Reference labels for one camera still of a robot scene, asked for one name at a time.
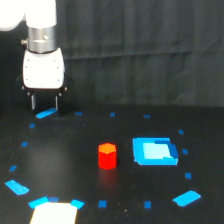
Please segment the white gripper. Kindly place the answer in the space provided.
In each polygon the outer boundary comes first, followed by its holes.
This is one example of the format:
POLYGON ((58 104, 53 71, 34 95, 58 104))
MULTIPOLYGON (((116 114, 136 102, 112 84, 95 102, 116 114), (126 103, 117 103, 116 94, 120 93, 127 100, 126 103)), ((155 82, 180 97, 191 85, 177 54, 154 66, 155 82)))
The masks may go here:
MULTIPOLYGON (((22 66, 22 89, 31 96, 31 108, 36 108, 36 94, 38 90, 54 90, 62 92, 68 87, 70 78, 65 74, 65 64, 60 48, 46 54, 38 54, 26 50, 22 66)), ((63 95, 55 97, 55 107, 62 115, 63 95)))

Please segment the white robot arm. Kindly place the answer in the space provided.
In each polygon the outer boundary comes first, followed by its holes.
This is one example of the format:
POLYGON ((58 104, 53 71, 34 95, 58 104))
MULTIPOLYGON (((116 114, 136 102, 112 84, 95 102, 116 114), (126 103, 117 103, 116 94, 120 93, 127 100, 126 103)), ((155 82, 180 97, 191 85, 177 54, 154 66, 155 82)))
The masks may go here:
POLYGON ((56 42, 56 0, 0 0, 0 31, 14 30, 25 21, 28 37, 23 58, 23 88, 36 109, 36 90, 56 90, 55 111, 62 110, 63 92, 67 90, 62 50, 56 42))

